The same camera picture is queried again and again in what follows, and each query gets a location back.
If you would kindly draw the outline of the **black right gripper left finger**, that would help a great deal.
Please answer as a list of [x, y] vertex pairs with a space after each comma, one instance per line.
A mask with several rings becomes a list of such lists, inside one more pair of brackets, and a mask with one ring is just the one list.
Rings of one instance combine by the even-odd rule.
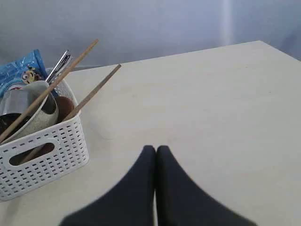
[[62, 226], [152, 226], [156, 151], [143, 147], [127, 174], [106, 194], [66, 216]]

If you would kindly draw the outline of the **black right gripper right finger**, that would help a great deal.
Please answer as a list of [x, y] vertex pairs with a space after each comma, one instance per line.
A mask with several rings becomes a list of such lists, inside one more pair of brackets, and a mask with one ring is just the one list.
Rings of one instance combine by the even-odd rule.
[[184, 171], [170, 148], [156, 153], [156, 206], [160, 226], [254, 226], [202, 190]]

